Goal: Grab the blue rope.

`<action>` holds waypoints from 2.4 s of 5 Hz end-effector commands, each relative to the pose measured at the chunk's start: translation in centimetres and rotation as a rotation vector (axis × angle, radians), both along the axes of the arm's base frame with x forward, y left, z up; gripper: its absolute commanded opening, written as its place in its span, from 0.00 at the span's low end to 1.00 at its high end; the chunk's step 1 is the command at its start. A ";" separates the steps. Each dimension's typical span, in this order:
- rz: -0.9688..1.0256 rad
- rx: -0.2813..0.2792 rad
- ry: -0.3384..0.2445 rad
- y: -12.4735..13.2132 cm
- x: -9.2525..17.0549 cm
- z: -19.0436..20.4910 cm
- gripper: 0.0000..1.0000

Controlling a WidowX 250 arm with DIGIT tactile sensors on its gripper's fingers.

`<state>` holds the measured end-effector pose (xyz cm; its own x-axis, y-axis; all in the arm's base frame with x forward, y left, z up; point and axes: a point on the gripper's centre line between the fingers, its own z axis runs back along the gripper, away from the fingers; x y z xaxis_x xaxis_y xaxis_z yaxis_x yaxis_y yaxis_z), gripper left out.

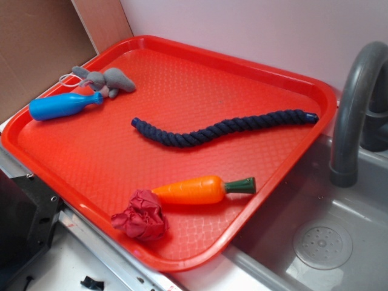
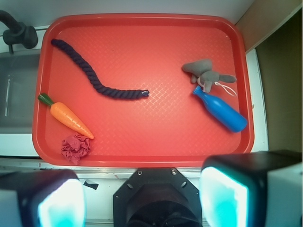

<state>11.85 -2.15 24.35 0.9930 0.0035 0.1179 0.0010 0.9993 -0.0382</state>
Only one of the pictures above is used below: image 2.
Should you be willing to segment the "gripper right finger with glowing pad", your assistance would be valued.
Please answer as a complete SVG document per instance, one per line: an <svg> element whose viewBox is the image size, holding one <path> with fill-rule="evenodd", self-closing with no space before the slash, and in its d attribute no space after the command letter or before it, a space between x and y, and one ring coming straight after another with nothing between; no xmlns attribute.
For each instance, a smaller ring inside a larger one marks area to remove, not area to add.
<svg viewBox="0 0 303 227"><path fill-rule="evenodd" d="M276 150L210 156L201 169L199 197L212 227L300 227L303 155Z"/></svg>

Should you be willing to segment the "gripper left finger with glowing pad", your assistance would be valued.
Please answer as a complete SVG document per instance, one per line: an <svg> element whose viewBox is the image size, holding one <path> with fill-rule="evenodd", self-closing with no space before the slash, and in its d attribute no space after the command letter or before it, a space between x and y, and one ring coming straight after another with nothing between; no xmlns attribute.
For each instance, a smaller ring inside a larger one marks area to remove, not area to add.
<svg viewBox="0 0 303 227"><path fill-rule="evenodd" d="M83 227L85 218L84 189L74 171L0 175L2 227Z"/></svg>

